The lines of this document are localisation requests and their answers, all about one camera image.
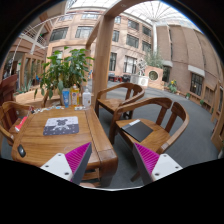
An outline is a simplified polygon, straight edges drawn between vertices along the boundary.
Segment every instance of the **glass roof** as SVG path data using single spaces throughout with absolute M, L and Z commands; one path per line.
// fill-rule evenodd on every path
M 110 8 L 117 0 L 77 0 L 72 7 Z M 156 25 L 179 24 L 199 30 L 187 17 L 162 1 L 147 1 L 126 9 L 128 13 L 143 21 Z

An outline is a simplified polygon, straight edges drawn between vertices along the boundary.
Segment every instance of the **chair armrest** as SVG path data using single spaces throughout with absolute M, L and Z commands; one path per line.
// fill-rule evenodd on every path
M 104 93 L 107 93 L 107 92 L 109 92 L 109 91 L 112 91 L 112 90 L 117 89 L 117 88 L 120 88 L 120 87 L 123 87 L 123 84 L 122 84 L 122 83 L 121 83 L 121 84 L 118 84 L 118 85 L 116 85 L 116 86 L 110 87 L 110 88 L 108 88 L 108 89 L 103 89 L 103 90 L 101 90 L 101 91 L 99 91 L 99 92 L 97 93 L 97 97 L 96 97 L 96 99 L 100 99 L 100 97 L 101 97 Z
M 29 110 L 30 107 L 34 109 L 34 106 L 31 105 L 23 105 L 14 101 L 7 101 L 2 104 L 4 113 L 7 113 L 10 109 L 15 108 L 15 109 L 20 109 L 20 110 Z
M 130 103 L 130 104 L 119 106 L 115 110 L 114 114 L 124 113 L 126 111 L 131 111 L 135 108 L 138 108 L 138 107 L 141 107 L 141 106 L 144 106 L 144 105 L 147 105 L 147 104 L 157 104 L 157 105 L 160 105 L 160 106 L 165 106 L 167 109 L 169 109 L 170 105 L 172 104 L 172 101 L 169 98 L 166 98 L 166 97 L 146 98 L 146 99 L 139 100 L 137 102 L 133 102 L 133 103 Z
M 180 126 L 180 128 L 170 137 L 168 141 L 166 141 L 159 149 L 161 153 L 164 153 L 184 132 L 186 127 L 188 126 L 189 119 L 186 119 L 184 123 Z
M 12 143 L 14 143 L 14 136 L 10 134 L 8 131 L 6 131 L 1 125 L 0 125 L 0 132 Z
M 126 105 L 126 104 L 130 104 L 130 103 L 134 103 L 136 100 L 142 98 L 145 94 L 145 90 L 143 90 L 141 93 L 138 93 L 137 95 L 125 100 L 124 102 L 121 103 L 121 106 Z

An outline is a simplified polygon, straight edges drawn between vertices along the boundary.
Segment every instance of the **book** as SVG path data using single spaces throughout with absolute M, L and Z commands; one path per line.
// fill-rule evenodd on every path
M 15 126 L 15 129 L 16 129 L 17 132 L 20 131 L 20 129 L 21 129 L 22 125 L 24 124 L 24 122 L 26 121 L 26 119 L 27 119 L 27 116 L 25 116 L 25 117 L 21 120 L 21 122 L 20 122 L 19 125 L 16 125 L 16 126 Z
M 153 130 L 140 120 L 135 120 L 121 128 L 138 142 L 143 141 Z

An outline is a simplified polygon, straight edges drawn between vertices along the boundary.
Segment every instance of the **floor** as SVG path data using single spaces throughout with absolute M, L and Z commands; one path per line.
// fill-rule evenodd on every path
M 117 84 L 118 82 L 108 81 L 108 87 Z M 92 88 L 91 80 L 88 81 L 88 88 L 89 90 Z M 124 99 L 124 96 L 125 90 L 123 88 L 114 90 L 107 95 L 109 98 L 121 99 Z M 218 158 L 218 151 L 210 140 L 215 121 L 210 121 L 211 114 L 208 111 L 181 96 L 150 87 L 145 90 L 145 96 L 143 98 L 148 97 L 168 97 L 172 101 L 179 102 L 189 114 L 190 122 L 188 127 L 181 137 L 166 152 L 180 166 L 186 168 L 195 164 L 216 160 Z M 145 106 L 136 109 L 133 118 L 148 118 L 155 121 L 158 111 L 159 108 L 155 105 Z M 167 112 L 162 123 L 163 127 L 165 127 L 169 116 L 170 113 Z M 102 108 L 99 112 L 99 119 L 105 133 L 108 135 L 112 115 Z M 179 125 L 181 125 L 181 121 L 177 120 L 171 130 L 171 134 L 175 132 Z M 134 182 L 131 182 L 130 180 L 130 178 L 136 173 L 137 166 L 131 153 L 131 149 L 120 135 L 116 136 L 113 147 L 118 155 L 118 169 L 110 186 L 103 189 L 123 190 L 142 187 L 143 182 L 141 178 Z M 1 158 L 12 160 L 11 147 L 8 146 L 6 139 L 3 140 Z

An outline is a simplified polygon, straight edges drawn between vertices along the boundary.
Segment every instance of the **plastic bottle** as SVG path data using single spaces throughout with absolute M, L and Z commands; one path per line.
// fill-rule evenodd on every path
M 91 93 L 88 90 L 88 86 L 86 86 L 86 90 L 82 94 L 82 104 L 86 108 L 88 108 L 91 105 Z
M 72 88 L 72 105 L 74 107 L 79 106 L 79 88 L 74 84 Z

